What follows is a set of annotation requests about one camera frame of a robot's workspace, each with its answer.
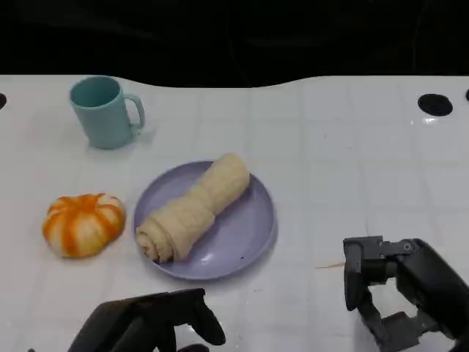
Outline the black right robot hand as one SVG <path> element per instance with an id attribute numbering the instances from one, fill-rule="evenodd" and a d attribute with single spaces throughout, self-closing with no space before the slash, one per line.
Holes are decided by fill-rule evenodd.
<path id="1" fill-rule="evenodd" d="M 381 351 L 403 351 L 427 332 L 455 341 L 453 351 L 468 350 L 468 285 L 425 241 L 399 242 L 381 236 L 346 238 L 344 297 L 349 311 L 358 310 Z M 417 308 L 414 317 L 398 312 L 382 317 L 370 287 L 396 280 L 397 290 Z"/>

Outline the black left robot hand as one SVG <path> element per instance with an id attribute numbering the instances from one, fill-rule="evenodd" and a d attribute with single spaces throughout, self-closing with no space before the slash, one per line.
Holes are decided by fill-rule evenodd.
<path id="1" fill-rule="evenodd" d="M 204 301 L 205 290 L 107 301 L 86 319 L 69 351 L 176 351 L 175 328 L 190 326 L 205 342 L 219 346 L 226 336 Z"/>

